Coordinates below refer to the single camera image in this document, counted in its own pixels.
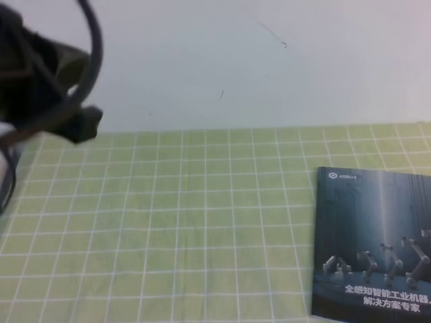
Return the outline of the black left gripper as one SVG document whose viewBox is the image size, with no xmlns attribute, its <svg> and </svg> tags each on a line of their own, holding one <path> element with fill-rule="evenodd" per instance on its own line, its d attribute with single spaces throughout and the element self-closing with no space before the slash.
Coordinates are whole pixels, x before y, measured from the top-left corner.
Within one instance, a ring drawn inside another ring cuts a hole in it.
<svg viewBox="0 0 431 323">
<path fill-rule="evenodd" d="M 1 122 L 12 129 L 1 144 L 16 145 L 37 133 L 79 144 L 94 139 L 103 112 L 83 105 L 99 76 L 102 30 L 92 8 L 84 8 L 91 51 L 41 36 L 20 13 L 1 9 Z"/>
</svg>

